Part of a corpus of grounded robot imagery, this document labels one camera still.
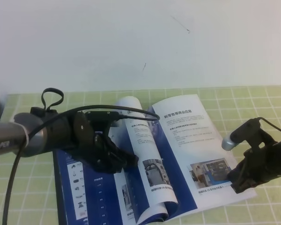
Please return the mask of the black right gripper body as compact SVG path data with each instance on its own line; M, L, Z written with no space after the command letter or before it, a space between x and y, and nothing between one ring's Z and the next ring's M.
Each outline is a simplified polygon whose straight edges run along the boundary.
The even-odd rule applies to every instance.
M243 169L244 176L250 183L251 188L280 177L279 144L269 135L269 140L262 142L258 148L250 146L245 151L244 159L236 168Z

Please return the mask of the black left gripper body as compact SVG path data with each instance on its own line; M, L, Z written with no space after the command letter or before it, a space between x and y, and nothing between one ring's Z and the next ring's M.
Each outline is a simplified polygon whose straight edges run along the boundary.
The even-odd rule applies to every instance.
M113 152L117 147L109 136L95 133L85 113L78 112L73 117L75 150L69 151L72 157L98 173L114 174Z

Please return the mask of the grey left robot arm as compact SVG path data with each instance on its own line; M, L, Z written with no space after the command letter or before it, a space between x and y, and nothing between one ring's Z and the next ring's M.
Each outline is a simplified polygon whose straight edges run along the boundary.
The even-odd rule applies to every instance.
M109 137L118 112L74 112L60 116L56 110L19 113L14 122L0 123L0 155L21 151L24 158L62 150L75 161L99 173L119 173L136 167L138 157L122 150Z

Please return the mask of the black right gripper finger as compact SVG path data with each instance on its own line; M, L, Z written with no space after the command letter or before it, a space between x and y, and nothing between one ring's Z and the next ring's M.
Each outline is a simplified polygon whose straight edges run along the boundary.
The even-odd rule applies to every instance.
M250 188L250 183L244 176L243 169L235 168L227 175L228 180L231 182L231 187L235 193L242 193Z

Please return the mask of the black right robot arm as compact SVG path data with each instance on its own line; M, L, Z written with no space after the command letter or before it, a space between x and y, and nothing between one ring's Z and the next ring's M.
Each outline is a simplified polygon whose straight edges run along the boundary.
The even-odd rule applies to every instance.
M281 142L247 150L244 159L228 173L232 189L242 193L281 177Z

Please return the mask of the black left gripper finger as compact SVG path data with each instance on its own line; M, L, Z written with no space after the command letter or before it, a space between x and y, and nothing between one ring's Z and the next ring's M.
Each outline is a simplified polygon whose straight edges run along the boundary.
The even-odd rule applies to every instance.
M139 158L134 153L116 147L113 152L113 165L115 167L115 173L121 172L122 169L136 167L138 160Z

